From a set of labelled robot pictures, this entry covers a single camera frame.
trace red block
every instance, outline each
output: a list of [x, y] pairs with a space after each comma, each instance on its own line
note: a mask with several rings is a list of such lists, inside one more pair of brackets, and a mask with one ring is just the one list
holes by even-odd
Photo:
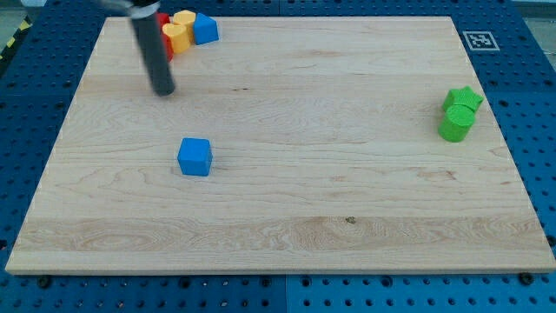
[[172, 61], [174, 58], [174, 50], [172, 50], [172, 42], [170, 41], [170, 37], [166, 34], [161, 33], [162, 41], [164, 42], [164, 47], [166, 48], [166, 57], [168, 58], [168, 62]]
[[162, 31], [162, 27], [164, 24], [170, 23], [170, 15], [166, 13], [156, 13], [156, 18], [158, 19], [158, 26], [160, 27], [160, 31]]

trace blue cube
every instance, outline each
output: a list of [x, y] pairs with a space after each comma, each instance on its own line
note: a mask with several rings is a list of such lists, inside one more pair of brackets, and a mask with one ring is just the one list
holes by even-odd
[[183, 175], [208, 176], [212, 163], [209, 140], [183, 138], [177, 162]]
[[218, 25], [214, 19], [197, 13], [193, 22], [193, 33], [196, 44], [210, 43], [218, 40]]

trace blue pegboard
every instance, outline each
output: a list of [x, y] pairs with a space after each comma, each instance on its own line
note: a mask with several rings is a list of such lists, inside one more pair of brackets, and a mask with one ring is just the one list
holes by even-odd
[[[195, 10], [210, 16], [452, 17], [545, 232], [556, 236], [556, 74], [508, 1], [162, 0], [162, 10], [170, 14]], [[2, 267], [109, 14], [89, 0], [49, 0], [0, 79]], [[499, 50], [472, 50], [465, 31], [490, 32]], [[556, 311], [556, 276], [524, 277], [521, 281], [515, 275], [45, 279], [2, 271], [0, 312]], [[39, 287], [48, 282], [48, 288]]]

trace toy block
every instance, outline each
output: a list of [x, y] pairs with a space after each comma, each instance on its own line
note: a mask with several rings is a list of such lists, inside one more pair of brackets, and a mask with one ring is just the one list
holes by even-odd
[[168, 62], [174, 58], [174, 50], [172, 50], [172, 41], [168, 35], [162, 33], [162, 41], [164, 42], [164, 49], [166, 49], [166, 58]]
[[176, 25], [184, 25], [188, 28], [189, 42], [195, 43], [195, 34], [193, 32], [193, 23], [195, 22], [196, 14], [190, 10], [179, 11], [174, 14], [172, 23]]
[[210, 141], [198, 138], [183, 138], [177, 162], [183, 175], [208, 176], [212, 163]]
[[442, 104], [442, 109], [447, 111], [452, 105], [460, 104], [467, 106], [474, 113], [479, 109], [484, 99], [484, 97], [477, 95], [469, 86], [460, 90], [453, 89], [448, 91], [446, 99]]
[[158, 19], [158, 25], [160, 26], [160, 31], [162, 31], [162, 27], [167, 23], [170, 23], [170, 15], [166, 13], [156, 13], [156, 19]]
[[167, 23], [162, 27], [162, 32], [170, 38], [174, 53], [182, 53], [191, 45], [189, 42], [187, 27], [184, 25]]
[[471, 109], [465, 105], [454, 104], [447, 109], [438, 133], [445, 140], [458, 143], [465, 139], [474, 123], [475, 114]]
[[218, 40], [218, 25], [216, 21], [202, 13], [197, 13], [193, 23], [195, 43], [203, 44]]

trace wooden board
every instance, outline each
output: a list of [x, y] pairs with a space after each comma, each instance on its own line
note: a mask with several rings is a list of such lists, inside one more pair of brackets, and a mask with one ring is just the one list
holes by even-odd
[[[449, 89], [483, 93], [449, 18], [218, 22], [159, 98], [107, 20], [7, 271], [554, 270], [489, 104], [437, 134]], [[211, 141], [210, 176], [181, 174], [183, 137]]]

